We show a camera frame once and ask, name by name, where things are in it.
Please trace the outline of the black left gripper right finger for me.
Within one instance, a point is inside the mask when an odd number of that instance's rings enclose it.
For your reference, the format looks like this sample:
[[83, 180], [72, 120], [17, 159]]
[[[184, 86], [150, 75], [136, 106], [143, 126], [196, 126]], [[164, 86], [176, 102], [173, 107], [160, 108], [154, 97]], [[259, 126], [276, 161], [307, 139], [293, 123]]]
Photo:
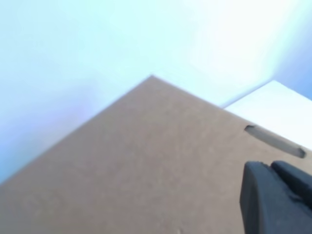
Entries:
[[312, 176], [284, 161], [274, 161], [271, 168], [288, 188], [312, 209]]

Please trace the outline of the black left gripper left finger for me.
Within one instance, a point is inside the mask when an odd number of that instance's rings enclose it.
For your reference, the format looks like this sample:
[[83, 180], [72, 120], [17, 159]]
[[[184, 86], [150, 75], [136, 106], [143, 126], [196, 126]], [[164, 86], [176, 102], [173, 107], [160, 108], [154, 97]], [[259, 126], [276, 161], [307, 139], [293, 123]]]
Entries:
[[247, 234], [310, 234], [312, 210], [262, 162], [244, 166], [240, 208]]

